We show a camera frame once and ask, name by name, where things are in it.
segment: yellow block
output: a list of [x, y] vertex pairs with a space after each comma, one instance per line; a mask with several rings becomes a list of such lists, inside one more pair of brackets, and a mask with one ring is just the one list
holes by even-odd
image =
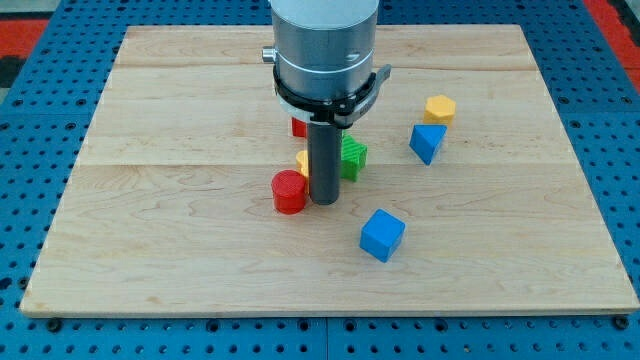
[[306, 193], [309, 193], [309, 154], [307, 150], [298, 151], [296, 154], [296, 166], [298, 172], [307, 179]]
[[456, 102], [444, 95], [433, 96], [427, 99], [424, 107], [425, 124], [441, 124], [451, 126], [456, 115]]

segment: plastic block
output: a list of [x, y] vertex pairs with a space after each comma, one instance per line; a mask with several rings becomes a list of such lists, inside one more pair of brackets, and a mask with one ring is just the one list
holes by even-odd
[[341, 177], [351, 181], [358, 181], [358, 173], [367, 165], [367, 146], [361, 144], [351, 136], [342, 138]]
[[360, 247], [376, 259], [387, 262], [402, 242], [405, 224], [378, 209], [362, 228]]
[[298, 151], [296, 154], [296, 166], [298, 172], [307, 180], [305, 192], [309, 193], [309, 152], [307, 150]]
[[445, 125], [414, 125], [409, 146], [425, 164], [431, 165], [446, 132]]
[[425, 124], [441, 124], [451, 126], [456, 115], [456, 102], [444, 95], [433, 96], [427, 99], [424, 108]]
[[307, 137], [307, 123], [302, 121], [302, 120], [298, 120], [298, 119], [292, 117], [291, 118], [291, 132], [293, 133], [293, 136], [295, 136], [295, 137], [306, 138]]
[[276, 210], [291, 215], [304, 209], [307, 202], [304, 192], [306, 185], [307, 180], [297, 171], [284, 170], [277, 173], [271, 181]]

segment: red cylinder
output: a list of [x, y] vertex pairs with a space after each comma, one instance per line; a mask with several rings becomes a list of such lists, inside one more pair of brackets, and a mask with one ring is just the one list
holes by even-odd
[[273, 205], [283, 214], [291, 215], [302, 211], [307, 202], [305, 187], [307, 179], [293, 170], [277, 173], [271, 180]]

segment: metal cylinder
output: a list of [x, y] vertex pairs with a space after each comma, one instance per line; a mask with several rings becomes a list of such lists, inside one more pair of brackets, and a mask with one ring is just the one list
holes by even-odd
[[299, 96], [343, 99], [373, 64], [378, 0], [271, 0], [275, 66]]
[[329, 124], [307, 124], [309, 196], [318, 205], [333, 204], [340, 195], [342, 130]]

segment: green block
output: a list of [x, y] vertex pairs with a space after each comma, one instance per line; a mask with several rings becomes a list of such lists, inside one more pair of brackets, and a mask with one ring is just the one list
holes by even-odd
[[351, 136], [342, 139], [342, 165], [340, 175], [343, 179], [358, 181], [358, 173], [367, 164], [367, 146]]

